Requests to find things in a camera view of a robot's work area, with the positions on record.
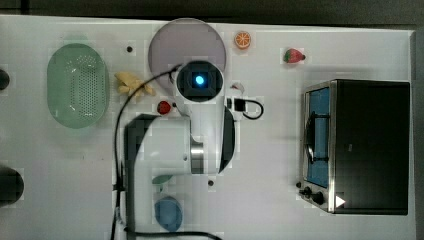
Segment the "oven handle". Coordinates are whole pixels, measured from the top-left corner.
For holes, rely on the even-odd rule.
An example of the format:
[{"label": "oven handle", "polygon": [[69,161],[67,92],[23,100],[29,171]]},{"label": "oven handle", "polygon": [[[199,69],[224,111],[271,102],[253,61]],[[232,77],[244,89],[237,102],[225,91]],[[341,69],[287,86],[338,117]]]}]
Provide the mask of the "oven handle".
[{"label": "oven handle", "polygon": [[329,114],[316,114],[315,112],[312,112],[311,115],[309,115],[308,122],[306,123],[305,127],[305,144],[304,144],[304,150],[306,152],[306,156],[308,157],[308,160],[311,164],[314,163],[314,161],[324,160],[328,161],[328,157],[326,158],[316,158],[314,157],[314,151],[315,151],[315,119],[317,118],[325,118],[327,121],[330,119]]}]

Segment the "blue sponge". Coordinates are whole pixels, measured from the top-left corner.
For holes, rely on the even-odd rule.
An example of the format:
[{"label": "blue sponge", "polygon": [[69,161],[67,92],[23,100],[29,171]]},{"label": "blue sponge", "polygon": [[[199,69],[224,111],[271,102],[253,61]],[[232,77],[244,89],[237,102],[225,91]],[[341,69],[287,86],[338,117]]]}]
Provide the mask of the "blue sponge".
[{"label": "blue sponge", "polygon": [[155,203],[155,217],[169,232],[176,232],[183,221],[181,206],[173,197],[162,198]]}]

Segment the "white table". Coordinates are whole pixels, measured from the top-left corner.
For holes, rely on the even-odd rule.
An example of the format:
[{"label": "white table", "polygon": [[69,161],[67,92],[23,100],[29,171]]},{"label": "white table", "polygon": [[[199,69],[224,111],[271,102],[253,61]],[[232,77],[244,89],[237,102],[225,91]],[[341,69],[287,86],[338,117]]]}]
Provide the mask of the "white table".
[{"label": "white table", "polygon": [[[16,168],[25,181],[22,200],[0,209],[2,239],[108,238],[112,128],[124,101],[113,74],[132,71],[149,77],[146,53],[163,24],[0,16],[0,68],[11,76],[9,88],[0,92],[0,161]],[[330,215],[301,200],[294,186],[300,167],[302,89],[334,78],[410,81],[411,31],[211,25],[227,47],[226,81],[241,82],[249,97],[265,104],[265,114],[260,121],[241,122],[236,159],[222,175],[209,177],[215,180],[212,188],[208,176],[170,182],[184,208],[183,229],[217,232],[225,240],[415,239],[412,154],[407,216]],[[239,30],[253,37],[246,52],[232,42]],[[99,52],[112,83],[107,113],[81,130],[57,123],[47,107],[48,61],[75,41]],[[132,53],[125,51],[128,45]],[[281,64],[281,53],[289,47],[303,48],[306,62]],[[154,112],[161,98],[167,99],[159,94],[131,104],[123,122]]]}]

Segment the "orange slice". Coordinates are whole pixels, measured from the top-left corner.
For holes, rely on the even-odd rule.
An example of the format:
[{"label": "orange slice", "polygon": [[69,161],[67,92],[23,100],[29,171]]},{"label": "orange slice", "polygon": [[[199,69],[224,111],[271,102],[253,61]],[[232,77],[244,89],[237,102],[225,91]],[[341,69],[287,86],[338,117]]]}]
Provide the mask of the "orange slice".
[{"label": "orange slice", "polygon": [[234,42],[240,49],[247,49],[250,46],[250,34],[248,32],[238,32],[234,37]]}]

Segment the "black cable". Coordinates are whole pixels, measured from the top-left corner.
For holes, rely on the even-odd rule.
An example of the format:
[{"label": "black cable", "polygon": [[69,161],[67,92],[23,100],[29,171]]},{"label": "black cable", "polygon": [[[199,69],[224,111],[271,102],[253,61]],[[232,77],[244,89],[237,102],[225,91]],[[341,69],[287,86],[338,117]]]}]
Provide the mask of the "black cable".
[{"label": "black cable", "polygon": [[[115,172],[116,172],[116,183],[115,186],[113,187],[114,190],[116,190],[116,203],[115,203],[115,209],[114,209],[114,214],[113,214],[113,220],[112,220],[112,233],[110,236],[111,240],[115,239],[115,229],[116,229],[116,220],[117,217],[116,215],[119,214],[119,212],[117,213],[117,209],[119,209],[118,207],[121,205],[121,191],[124,191],[124,186],[123,186],[123,181],[122,181],[122,176],[121,174],[119,174],[119,170],[118,170],[118,144],[117,144],[117,138],[118,138],[118,129],[119,129],[119,124],[121,122],[121,116],[122,113],[124,112],[125,107],[128,105],[128,103],[130,102],[130,100],[132,99],[132,97],[142,88],[144,88],[144,86],[148,83],[150,83],[153,80],[158,79],[159,77],[162,77],[164,75],[169,75],[170,78],[172,78],[172,73],[176,72],[178,70],[178,68],[181,66],[181,64],[173,67],[171,70],[160,73],[156,76],[153,76],[152,78],[150,78],[149,80],[147,80],[146,82],[142,83],[131,95],[128,96],[127,100],[125,101],[124,105],[122,105],[121,110],[119,111],[118,114],[118,118],[116,120],[116,124],[115,124],[115,133],[114,133],[114,141],[113,141],[113,145],[114,145],[114,155],[115,155]],[[136,236],[143,236],[143,237],[176,237],[176,236],[204,236],[204,237],[209,237],[211,239],[216,239],[216,240],[222,240],[221,238],[212,235],[210,233],[206,233],[206,232],[165,232],[165,233],[143,233],[143,232],[130,232],[130,233],[134,233],[136,234]]]},{"label": "black cable", "polygon": [[244,101],[246,101],[246,102],[250,102],[250,103],[255,103],[256,105],[258,105],[258,106],[261,108],[261,113],[259,113],[259,115],[258,115],[258,116],[251,117],[251,116],[247,115],[247,114],[244,112],[244,113],[243,113],[243,116],[244,116],[244,117],[246,117],[247,119],[250,119],[250,120],[257,120],[257,119],[259,119],[260,117],[262,117],[262,115],[264,114],[264,106],[263,106],[260,102],[255,101],[255,100],[248,100],[248,99],[244,99]]}]

